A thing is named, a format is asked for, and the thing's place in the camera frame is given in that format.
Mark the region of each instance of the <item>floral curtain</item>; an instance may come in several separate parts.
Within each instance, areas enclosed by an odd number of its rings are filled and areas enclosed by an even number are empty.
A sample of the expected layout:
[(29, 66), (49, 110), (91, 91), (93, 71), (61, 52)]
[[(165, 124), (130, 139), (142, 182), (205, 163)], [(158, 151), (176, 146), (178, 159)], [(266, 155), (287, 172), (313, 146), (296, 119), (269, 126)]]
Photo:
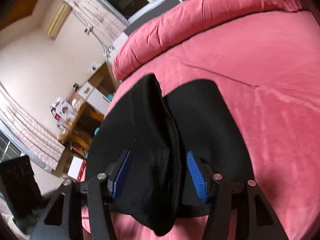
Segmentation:
[(73, 12), (93, 26), (94, 33), (109, 46), (126, 26), (96, 0), (64, 0)]
[(0, 119), (43, 163), (55, 169), (65, 147), (26, 113), (0, 84)]

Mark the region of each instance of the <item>silver bolt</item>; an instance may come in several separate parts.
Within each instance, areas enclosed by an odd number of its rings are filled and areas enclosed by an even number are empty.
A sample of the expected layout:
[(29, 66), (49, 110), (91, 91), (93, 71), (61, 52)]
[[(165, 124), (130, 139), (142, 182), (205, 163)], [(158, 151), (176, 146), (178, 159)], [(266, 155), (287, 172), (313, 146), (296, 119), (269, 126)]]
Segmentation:
[(248, 181), (248, 185), (251, 186), (251, 187), (254, 187), (255, 185), (257, 185), (257, 183), (254, 180), (250, 179)]
[(65, 185), (65, 186), (69, 186), (70, 184), (71, 184), (71, 179), (65, 179), (64, 181), (63, 181), (63, 185)]
[(222, 175), (219, 174), (219, 173), (215, 173), (215, 174), (213, 175), (213, 178), (216, 179), (216, 180), (220, 180), (220, 179), (222, 179)]
[(105, 173), (99, 173), (98, 176), (97, 176), (97, 178), (98, 178), (98, 179), (105, 179), (106, 176), (107, 176), (107, 175), (106, 175)]

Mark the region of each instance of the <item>folded black garment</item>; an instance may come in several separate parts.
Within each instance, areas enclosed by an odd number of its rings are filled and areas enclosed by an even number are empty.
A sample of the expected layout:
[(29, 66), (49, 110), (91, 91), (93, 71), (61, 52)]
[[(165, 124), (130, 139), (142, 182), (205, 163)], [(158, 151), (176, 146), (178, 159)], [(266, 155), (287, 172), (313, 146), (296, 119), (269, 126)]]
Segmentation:
[(132, 166), (110, 210), (133, 216), (158, 236), (177, 217), (207, 215), (186, 170), (192, 150), (214, 172), (238, 182), (253, 179), (242, 136), (212, 81), (196, 80), (161, 96), (153, 74), (143, 77), (111, 110), (92, 141), (86, 179), (104, 172), (124, 149)]

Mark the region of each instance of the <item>ribbed blue pad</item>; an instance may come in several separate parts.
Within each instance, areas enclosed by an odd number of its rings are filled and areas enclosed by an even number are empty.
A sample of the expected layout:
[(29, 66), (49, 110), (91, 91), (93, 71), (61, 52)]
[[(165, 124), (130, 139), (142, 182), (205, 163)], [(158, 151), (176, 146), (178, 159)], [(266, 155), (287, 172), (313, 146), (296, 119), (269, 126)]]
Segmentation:
[(208, 198), (206, 182), (191, 151), (187, 154), (187, 166), (190, 171), (193, 185), (195, 185), (198, 198), (205, 203)]
[(121, 196), (124, 184), (128, 177), (131, 161), (132, 161), (131, 153), (130, 151), (128, 151), (118, 171), (118, 174), (116, 175), (116, 178), (113, 182), (113, 190), (111, 195), (113, 199), (117, 199)]

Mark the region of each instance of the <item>air conditioner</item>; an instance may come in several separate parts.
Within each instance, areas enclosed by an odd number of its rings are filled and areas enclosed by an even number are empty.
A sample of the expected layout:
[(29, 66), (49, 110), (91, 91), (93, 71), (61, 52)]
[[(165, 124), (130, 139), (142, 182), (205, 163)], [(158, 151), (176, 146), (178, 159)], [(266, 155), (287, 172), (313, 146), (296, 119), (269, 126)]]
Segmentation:
[(47, 27), (46, 35), (51, 39), (55, 40), (69, 16), (72, 7), (65, 2), (62, 2), (56, 10), (56, 13), (51, 19), (49, 26)]

